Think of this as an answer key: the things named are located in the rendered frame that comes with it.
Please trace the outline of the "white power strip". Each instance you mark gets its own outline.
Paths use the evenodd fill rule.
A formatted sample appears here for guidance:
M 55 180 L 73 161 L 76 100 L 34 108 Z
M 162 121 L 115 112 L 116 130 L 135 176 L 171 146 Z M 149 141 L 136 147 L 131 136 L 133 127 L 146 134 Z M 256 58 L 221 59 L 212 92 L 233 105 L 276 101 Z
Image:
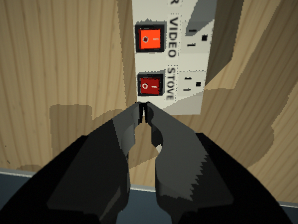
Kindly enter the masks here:
M 132 0 L 137 102 L 201 112 L 217 0 Z

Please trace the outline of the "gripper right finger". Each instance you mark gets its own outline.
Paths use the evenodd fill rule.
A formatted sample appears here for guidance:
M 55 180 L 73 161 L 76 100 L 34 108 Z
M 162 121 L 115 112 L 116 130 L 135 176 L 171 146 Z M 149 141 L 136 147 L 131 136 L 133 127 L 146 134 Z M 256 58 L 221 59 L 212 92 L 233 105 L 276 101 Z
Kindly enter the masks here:
M 203 133 L 153 103 L 144 103 L 151 126 L 158 206 L 178 224 L 195 211 L 201 224 L 293 224 L 264 185 Z

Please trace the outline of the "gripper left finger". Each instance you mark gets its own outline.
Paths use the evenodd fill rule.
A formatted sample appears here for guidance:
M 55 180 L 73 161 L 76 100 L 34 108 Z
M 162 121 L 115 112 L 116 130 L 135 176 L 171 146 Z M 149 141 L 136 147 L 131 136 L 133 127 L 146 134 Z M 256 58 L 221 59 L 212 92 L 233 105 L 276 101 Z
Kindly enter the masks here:
M 80 136 L 9 199 L 0 224 L 79 224 L 85 214 L 116 224 L 129 200 L 129 150 L 143 110 L 136 102 Z

